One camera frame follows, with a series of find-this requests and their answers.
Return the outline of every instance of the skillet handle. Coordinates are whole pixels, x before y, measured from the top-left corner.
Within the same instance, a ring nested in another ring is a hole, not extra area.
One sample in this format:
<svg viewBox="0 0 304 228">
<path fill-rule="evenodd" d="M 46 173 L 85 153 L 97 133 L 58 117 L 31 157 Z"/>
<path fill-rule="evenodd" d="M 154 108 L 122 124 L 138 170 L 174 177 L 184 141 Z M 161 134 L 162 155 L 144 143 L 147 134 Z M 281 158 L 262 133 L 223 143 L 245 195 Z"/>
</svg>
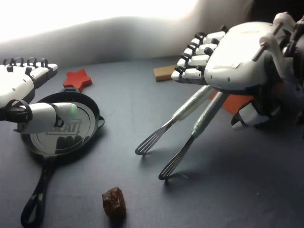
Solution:
<svg viewBox="0 0 304 228">
<path fill-rule="evenodd" d="M 48 181 L 55 169 L 54 161 L 55 157 L 44 157 L 42 172 L 37 187 L 21 214 L 21 224 L 24 228 L 36 228 L 43 220 Z M 33 216 L 34 219 L 30 221 L 31 214 L 35 207 L 36 213 Z"/>
<path fill-rule="evenodd" d="M 63 90 L 61 90 L 60 92 L 76 92 L 76 93 L 80 93 L 79 89 L 76 89 L 74 87 L 66 87 Z"/>
<path fill-rule="evenodd" d="M 98 125 L 97 125 L 98 128 L 102 127 L 104 125 L 104 123 L 105 123 L 105 119 L 102 116 L 99 116 L 99 118 L 98 118 Z"/>
</svg>

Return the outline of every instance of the white robotic hand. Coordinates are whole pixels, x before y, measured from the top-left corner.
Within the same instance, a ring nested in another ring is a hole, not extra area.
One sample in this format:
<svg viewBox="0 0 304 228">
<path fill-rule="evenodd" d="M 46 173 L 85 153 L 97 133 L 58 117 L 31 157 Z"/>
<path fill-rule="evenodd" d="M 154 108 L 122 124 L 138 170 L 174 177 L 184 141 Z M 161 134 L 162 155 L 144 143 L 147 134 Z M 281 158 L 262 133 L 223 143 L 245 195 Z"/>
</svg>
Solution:
<svg viewBox="0 0 304 228">
<path fill-rule="evenodd" d="M 35 89 L 56 73 L 57 65 L 49 64 L 44 58 L 39 63 L 36 58 L 30 58 L 25 64 L 21 57 L 5 59 L 0 65 L 0 120 L 18 123 L 15 131 L 19 133 L 41 133 L 74 119 L 77 107 L 72 103 L 28 104 L 35 96 Z"/>
</svg>

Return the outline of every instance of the brown meat chunk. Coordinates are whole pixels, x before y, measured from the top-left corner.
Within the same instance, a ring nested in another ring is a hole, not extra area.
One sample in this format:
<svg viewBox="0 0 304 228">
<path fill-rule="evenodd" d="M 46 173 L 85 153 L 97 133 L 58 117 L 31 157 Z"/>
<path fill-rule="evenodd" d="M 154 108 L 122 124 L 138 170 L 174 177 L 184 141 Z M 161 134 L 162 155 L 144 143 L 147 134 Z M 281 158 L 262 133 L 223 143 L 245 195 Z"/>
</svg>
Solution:
<svg viewBox="0 0 304 228">
<path fill-rule="evenodd" d="M 115 187 L 103 194 L 105 213 L 111 219 L 123 218 L 126 215 L 124 196 L 119 187 Z"/>
</svg>

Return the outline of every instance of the white wall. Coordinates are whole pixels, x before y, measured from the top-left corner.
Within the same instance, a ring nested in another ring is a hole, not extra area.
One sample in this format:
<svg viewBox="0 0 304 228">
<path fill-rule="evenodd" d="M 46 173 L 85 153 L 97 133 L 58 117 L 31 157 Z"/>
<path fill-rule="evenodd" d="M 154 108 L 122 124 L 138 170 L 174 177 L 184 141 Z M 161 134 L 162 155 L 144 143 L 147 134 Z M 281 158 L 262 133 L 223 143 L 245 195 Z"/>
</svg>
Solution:
<svg viewBox="0 0 304 228">
<path fill-rule="evenodd" d="M 161 13 L 164 15 L 164 12 L 169 12 L 169 16 L 179 15 L 177 9 L 180 9 L 185 13 L 180 19 L 162 15 L 153 17 L 151 13 L 148 16 L 130 14 L 1 42 L 0 60 L 8 57 L 46 57 L 62 67 L 179 55 L 196 32 L 211 33 L 218 31 L 222 24 L 230 28 L 244 22 L 253 0 L 189 0 L 189 3 L 181 1 L 181 5 L 174 7 L 170 4 L 158 6 L 165 7 L 165 10 L 162 8 Z M 194 7 L 187 5 L 193 2 L 195 2 Z M 100 13 L 102 14 L 105 10 L 107 8 L 100 9 Z M 73 13 L 78 17 L 83 16 L 81 12 L 74 11 Z M 56 11 L 49 10 L 49 13 L 46 11 L 43 15 L 45 19 L 29 14 L 28 20 L 20 19 L 20 24 L 28 25 L 29 28 L 41 20 L 50 24 L 52 20 L 49 17 L 53 18 L 54 23 L 58 23 L 58 19 L 55 19 Z M 13 26 L 13 29 L 18 31 L 18 25 Z"/>
</svg>

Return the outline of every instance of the table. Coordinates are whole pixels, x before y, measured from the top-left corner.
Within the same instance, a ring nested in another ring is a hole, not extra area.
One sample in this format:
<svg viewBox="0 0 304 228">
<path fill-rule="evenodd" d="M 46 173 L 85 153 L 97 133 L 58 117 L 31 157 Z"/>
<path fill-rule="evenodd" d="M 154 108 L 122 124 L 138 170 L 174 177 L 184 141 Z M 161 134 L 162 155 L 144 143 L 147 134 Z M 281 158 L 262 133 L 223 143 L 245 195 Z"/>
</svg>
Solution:
<svg viewBox="0 0 304 228">
<path fill-rule="evenodd" d="M 233 131 L 221 109 L 168 181 L 158 180 L 190 136 L 205 102 L 174 125 L 146 156 L 135 148 L 198 89 L 155 82 L 153 68 L 176 58 L 59 69 L 35 101 L 59 92 L 66 72 L 84 68 L 83 90 L 98 104 L 105 125 L 80 160 L 60 166 L 50 180 L 41 228 L 108 228 L 102 193 L 122 189 L 131 228 L 300 228 L 304 225 L 303 127 Z M 20 228 L 21 212 L 41 166 L 26 151 L 15 124 L 0 123 L 0 227 Z"/>
</svg>

